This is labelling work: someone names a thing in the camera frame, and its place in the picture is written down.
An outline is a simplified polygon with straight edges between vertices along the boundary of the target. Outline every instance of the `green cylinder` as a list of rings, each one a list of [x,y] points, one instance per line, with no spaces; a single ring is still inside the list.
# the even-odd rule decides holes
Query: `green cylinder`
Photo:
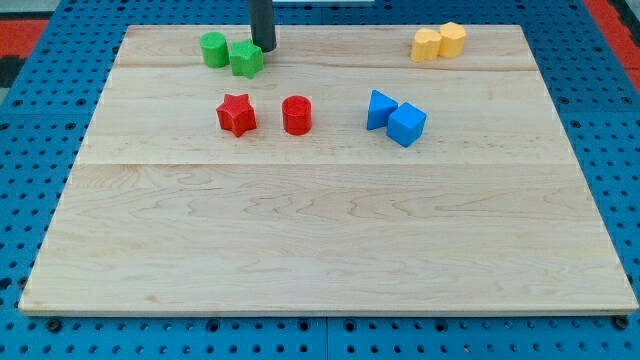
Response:
[[[210,68],[221,68],[229,65],[227,39],[219,32],[210,32],[200,38],[200,48],[204,63]]]

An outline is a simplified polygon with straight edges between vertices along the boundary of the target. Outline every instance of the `cube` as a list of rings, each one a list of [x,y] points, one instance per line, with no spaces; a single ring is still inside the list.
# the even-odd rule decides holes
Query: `cube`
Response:
[[[426,113],[406,102],[389,116],[387,136],[398,144],[409,147],[422,136],[426,121]]]
[[[374,130],[387,126],[389,115],[398,109],[398,103],[387,95],[373,90],[369,100],[369,115],[367,130]]]

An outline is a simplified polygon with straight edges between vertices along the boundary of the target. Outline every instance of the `black cylinder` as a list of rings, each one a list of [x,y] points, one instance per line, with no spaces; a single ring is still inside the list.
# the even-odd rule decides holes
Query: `black cylinder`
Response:
[[[253,43],[269,52],[276,48],[276,25],[273,21],[273,0],[249,0],[249,22]]]

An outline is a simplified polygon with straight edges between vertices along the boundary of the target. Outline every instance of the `red cylinder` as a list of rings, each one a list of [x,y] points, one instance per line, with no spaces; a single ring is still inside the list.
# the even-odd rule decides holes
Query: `red cylinder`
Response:
[[[294,95],[282,102],[284,130],[291,135],[304,135],[311,130],[311,101]]]

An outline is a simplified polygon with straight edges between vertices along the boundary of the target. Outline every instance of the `green block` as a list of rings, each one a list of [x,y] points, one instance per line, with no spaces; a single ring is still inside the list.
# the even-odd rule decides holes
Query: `green block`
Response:
[[[264,69],[262,49],[254,45],[251,39],[231,43],[229,60],[233,76],[246,76],[253,79],[258,71]]]
[[[210,68],[221,68],[229,64],[227,39],[219,32],[210,32],[200,38],[204,63]]]

